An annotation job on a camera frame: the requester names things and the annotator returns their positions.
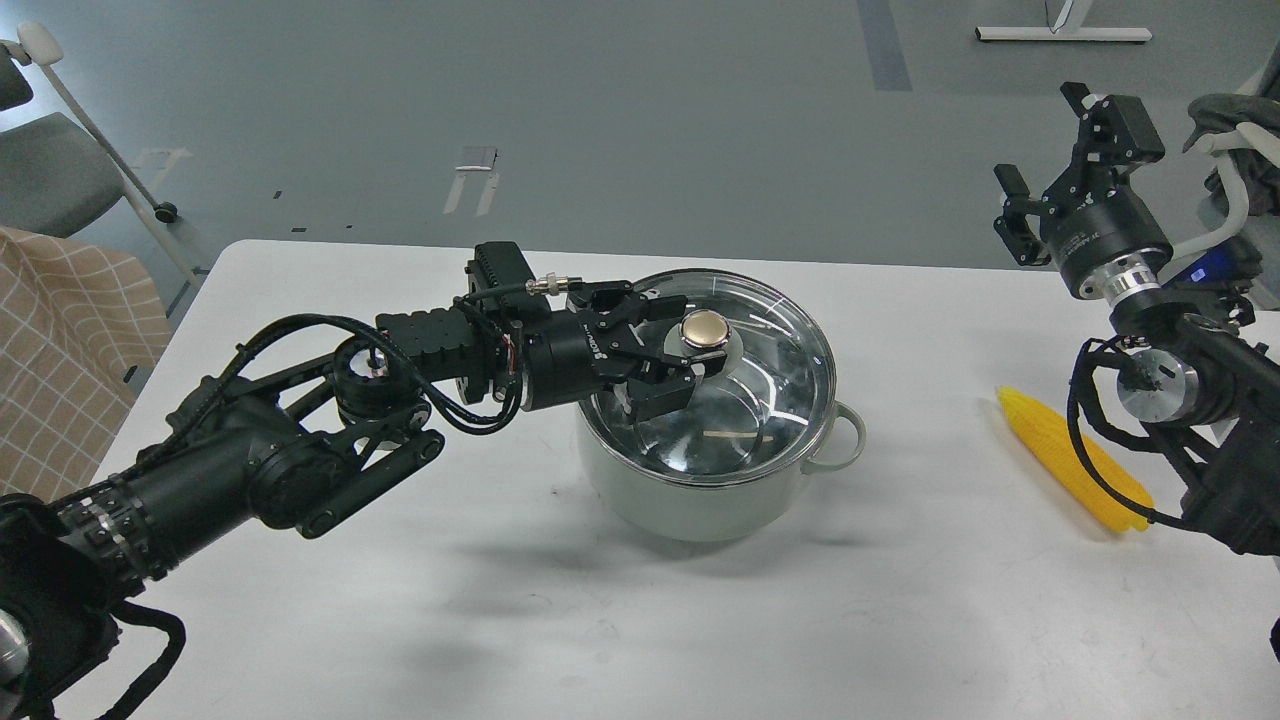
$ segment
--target black robotic arm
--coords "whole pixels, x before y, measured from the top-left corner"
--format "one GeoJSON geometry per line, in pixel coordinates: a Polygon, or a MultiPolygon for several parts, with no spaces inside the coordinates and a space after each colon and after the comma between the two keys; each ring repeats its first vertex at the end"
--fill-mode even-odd
{"type": "Polygon", "coordinates": [[[678,332],[684,296],[655,297],[628,282],[535,279],[513,243],[476,247],[468,292],[429,313],[384,314],[375,325],[293,315],[237,347],[166,418],[172,434],[106,480],[51,503],[0,498],[0,717],[51,717],[52,700],[106,660],[119,623],[159,628],[163,656],[105,717],[128,716],[182,651],[182,623],[129,598],[250,518],[317,538],[431,460],[439,415],[470,434],[492,434],[521,410],[613,392],[632,420],[689,404],[726,352],[644,346],[635,328],[678,332]],[[548,295],[567,295],[552,310],[548,295]],[[335,352],[259,379],[242,375],[266,347],[314,325],[351,333],[335,352]],[[479,415],[435,387],[454,379],[465,404],[492,396],[479,415]],[[302,392],[302,386],[315,383],[302,392]],[[282,395],[297,400],[280,405],[282,395]],[[343,429],[303,421],[330,400],[343,429]]]}
{"type": "Polygon", "coordinates": [[[1162,454],[1187,484],[1181,516],[1116,493],[1076,442],[1082,462],[1152,523],[1207,533],[1239,553],[1280,555],[1280,365],[1239,337],[1254,319],[1244,292],[1257,263],[1217,282],[1161,283],[1174,250],[1129,186],[1165,152],[1151,118],[1137,97],[1100,97],[1071,82],[1061,90],[1080,119],[1070,164],[1039,199],[1018,168],[997,165],[1006,201],[995,228],[1020,265],[1052,261],[1074,297],[1110,305],[1117,334],[1082,348],[1068,416],[1083,409],[1108,439],[1162,454]],[[1039,237],[1028,217],[1039,218],[1039,237]],[[1093,380],[1100,368],[1117,372],[1116,392],[1147,437],[1107,421],[1093,380]],[[1194,430],[1231,421],[1217,446],[1194,430]]]}

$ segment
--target glass lid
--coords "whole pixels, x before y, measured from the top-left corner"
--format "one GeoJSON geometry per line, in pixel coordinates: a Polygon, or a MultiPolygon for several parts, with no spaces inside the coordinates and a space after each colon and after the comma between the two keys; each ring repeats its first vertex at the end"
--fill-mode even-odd
{"type": "Polygon", "coordinates": [[[672,355],[728,354],[684,410],[630,424],[612,393],[580,405],[594,434],[621,460],[681,484],[754,480],[806,456],[827,428],[836,370],[818,325],[781,292],[721,270],[675,270],[635,283],[648,295],[685,295],[681,322],[645,323],[641,342],[672,355]]]}

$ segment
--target lid knob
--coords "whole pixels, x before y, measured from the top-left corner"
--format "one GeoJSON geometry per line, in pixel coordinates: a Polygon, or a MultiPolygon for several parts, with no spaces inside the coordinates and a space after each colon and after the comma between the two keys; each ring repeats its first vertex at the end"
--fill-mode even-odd
{"type": "Polygon", "coordinates": [[[728,342],[728,320],[714,310],[694,310],[680,323],[680,337],[696,350],[716,350],[728,342]]]}

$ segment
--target metal pot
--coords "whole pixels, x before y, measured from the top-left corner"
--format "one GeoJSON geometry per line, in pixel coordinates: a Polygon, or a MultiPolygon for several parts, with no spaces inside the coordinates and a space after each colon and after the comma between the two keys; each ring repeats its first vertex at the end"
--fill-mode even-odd
{"type": "Polygon", "coordinates": [[[836,401],[831,346],[795,302],[721,270],[675,270],[635,287],[689,297],[684,322],[645,324],[641,342],[671,354],[723,347],[730,359],[687,407],[652,420],[630,424],[608,393],[579,404],[579,452],[614,512],[669,538],[740,538],[781,516],[809,475],[858,460],[865,424],[836,401]],[[855,447],[815,459],[841,418],[858,430],[855,447]]]}

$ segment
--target plaid cloth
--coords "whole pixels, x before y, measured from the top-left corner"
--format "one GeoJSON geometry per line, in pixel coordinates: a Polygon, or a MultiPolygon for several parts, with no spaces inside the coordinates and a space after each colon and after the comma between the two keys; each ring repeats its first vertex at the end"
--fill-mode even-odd
{"type": "Polygon", "coordinates": [[[170,328],[131,255],[0,228],[0,491],[55,500],[88,483],[170,328]]]}

